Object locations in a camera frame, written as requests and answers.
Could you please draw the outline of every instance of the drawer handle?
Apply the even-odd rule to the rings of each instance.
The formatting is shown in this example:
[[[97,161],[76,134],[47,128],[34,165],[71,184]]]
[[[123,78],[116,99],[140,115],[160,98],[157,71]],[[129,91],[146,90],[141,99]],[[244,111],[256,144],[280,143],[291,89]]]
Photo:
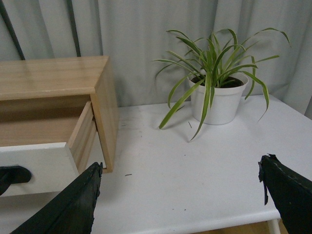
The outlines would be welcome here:
[[[11,184],[27,183],[30,179],[31,172],[24,167],[0,167],[0,195],[4,194]]]

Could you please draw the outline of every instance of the wooden cabinet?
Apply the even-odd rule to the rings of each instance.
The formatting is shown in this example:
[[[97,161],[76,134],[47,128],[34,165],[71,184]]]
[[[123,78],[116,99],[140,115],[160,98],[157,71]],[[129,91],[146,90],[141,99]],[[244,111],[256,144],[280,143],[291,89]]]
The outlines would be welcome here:
[[[33,174],[2,196],[64,189],[84,171],[96,131],[111,172],[117,128],[109,57],[0,62],[0,166]]]

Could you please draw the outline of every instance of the wooden drawer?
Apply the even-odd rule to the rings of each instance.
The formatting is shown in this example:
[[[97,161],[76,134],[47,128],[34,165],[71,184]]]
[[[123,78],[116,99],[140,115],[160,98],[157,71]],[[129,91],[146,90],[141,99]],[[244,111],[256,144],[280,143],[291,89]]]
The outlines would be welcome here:
[[[4,102],[0,166],[23,166],[32,178],[11,185],[2,196],[63,190],[85,170],[95,134],[88,96]]]

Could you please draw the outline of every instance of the soil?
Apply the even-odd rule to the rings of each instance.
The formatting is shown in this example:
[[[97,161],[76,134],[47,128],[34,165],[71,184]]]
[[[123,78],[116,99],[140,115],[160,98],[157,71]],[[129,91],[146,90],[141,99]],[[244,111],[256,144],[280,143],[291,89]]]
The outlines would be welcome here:
[[[199,82],[199,78],[198,77],[194,77],[192,80],[192,82],[197,83]],[[226,83],[225,85],[221,86],[220,88],[235,88],[235,87],[239,87],[244,85],[244,83],[234,77],[228,77],[225,81],[231,81],[229,83]]]

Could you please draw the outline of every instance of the white tabletop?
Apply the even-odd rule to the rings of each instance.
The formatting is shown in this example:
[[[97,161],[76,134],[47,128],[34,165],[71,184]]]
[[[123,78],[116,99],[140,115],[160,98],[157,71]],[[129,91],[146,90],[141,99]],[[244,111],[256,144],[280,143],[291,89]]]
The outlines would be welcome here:
[[[120,108],[115,168],[102,176],[92,234],[189,234],[279,218],[264,206],[258,180],[262,155],[276,154],[286,166],[312,180],[312,121],[271,97],[242,99],[235,119],[204,125],[189,103],[157,126],[166,104]],[[95,141],[91,160],[100,155]],[[0,199],[0,233],[9,233],[55,194]]]

